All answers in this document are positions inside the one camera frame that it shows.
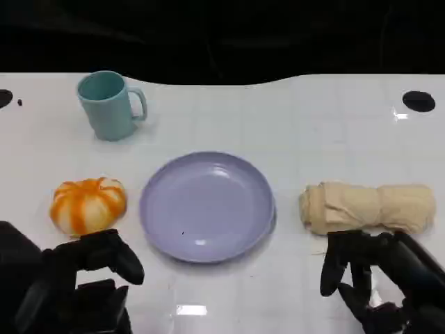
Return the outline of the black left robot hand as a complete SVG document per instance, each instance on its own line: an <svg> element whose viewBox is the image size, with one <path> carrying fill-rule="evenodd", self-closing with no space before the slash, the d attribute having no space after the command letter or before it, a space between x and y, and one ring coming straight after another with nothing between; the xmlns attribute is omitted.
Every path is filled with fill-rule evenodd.
<svg viewBox="0 0 445 334"><path fill-rule="evenodd" d="M144 281L140 260L115 229L40 250L1 222L1 332L131 333L128 285L76 282L78 272L102 268L128 284Z"/></svg>

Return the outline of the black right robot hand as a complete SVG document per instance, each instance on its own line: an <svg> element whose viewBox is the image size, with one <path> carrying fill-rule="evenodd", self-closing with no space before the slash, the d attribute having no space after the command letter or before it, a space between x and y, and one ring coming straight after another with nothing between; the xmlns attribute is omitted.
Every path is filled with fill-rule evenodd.
<svg viewBox="0 0 445 334"><path fill-rule="evenodd" d="M405 232L373 236L361 230L330 232L320 292L339 292L365 333L443 333L444 270ZM371 269L379 267L404 295L372 306Z"/></svg>

